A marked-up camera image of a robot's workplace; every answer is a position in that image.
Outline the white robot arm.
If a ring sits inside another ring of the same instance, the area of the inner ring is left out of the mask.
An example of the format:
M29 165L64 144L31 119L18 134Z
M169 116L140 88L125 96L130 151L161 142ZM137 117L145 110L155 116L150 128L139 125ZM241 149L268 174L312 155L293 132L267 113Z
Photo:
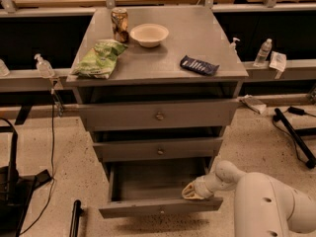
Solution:
M235 192L235 237L290 237L316 230L316 201L281 181L258 172L247 173L229 161L187 184L185 199L207 199L217 191Z

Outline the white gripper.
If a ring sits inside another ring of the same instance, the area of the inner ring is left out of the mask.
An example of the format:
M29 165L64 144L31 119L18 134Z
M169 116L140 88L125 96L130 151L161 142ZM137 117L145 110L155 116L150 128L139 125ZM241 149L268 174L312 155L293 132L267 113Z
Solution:
M182 190L182 197L190 200L211 198L217 191L218 179L214 175L204 175L188 183Z

